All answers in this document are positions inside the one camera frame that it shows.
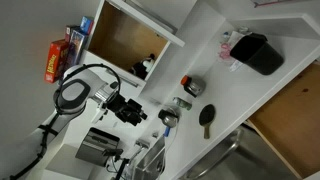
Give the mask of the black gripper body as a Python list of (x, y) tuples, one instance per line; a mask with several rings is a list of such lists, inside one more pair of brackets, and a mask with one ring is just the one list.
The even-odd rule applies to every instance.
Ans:
[(107, 109), (111, 110), (115, 116), (124, 123), (133, 126), (147, 119), (147, 115), (142, 110), (142, 106), (133, 99), (126, 100), (122, 95), (117, 94), (107, 103)]

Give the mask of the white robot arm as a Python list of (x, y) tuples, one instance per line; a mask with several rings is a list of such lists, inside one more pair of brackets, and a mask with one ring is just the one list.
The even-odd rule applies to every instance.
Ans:
[(97, 121), (111, 111), (122, 122), (136, 126), (147, 115), (133, 99), (121, 94), (119, 75), (104, 64), (75, 65), (65, 71), (63, 80), (54, 92), (54, 111), (24, 140), (0, 149), (0, 179), (20, 180), (37, 165), (47, 152), (48, 145), (73, 119), (80, 116), (88, 99), (98, 104)]

